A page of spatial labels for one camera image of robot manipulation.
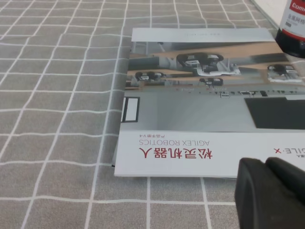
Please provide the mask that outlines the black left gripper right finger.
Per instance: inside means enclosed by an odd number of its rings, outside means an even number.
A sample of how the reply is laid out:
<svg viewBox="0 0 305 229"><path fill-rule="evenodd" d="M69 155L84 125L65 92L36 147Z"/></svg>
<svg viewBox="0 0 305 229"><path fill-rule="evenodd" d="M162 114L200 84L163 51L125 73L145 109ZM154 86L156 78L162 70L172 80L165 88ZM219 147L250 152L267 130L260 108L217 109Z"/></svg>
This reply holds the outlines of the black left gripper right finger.
<svg viewBox="0 0 305 229"><path fill-rule="evenodd" d="M285 188L305 205L305 172L277 157L270 157L266 166L275 174Z"/></svg>

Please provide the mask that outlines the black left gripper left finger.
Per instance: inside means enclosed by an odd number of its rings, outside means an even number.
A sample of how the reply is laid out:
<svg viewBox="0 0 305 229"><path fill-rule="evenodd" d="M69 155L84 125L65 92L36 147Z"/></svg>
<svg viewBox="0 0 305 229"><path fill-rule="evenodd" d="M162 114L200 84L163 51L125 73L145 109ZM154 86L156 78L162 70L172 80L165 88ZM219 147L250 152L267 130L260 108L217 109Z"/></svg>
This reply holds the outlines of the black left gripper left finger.
<svg viewBox="0 0 305 229"><path fill-rule="evenodd" d="M305 206L258 159L239 161L234 198L242 229L305 227Z"/></svg>

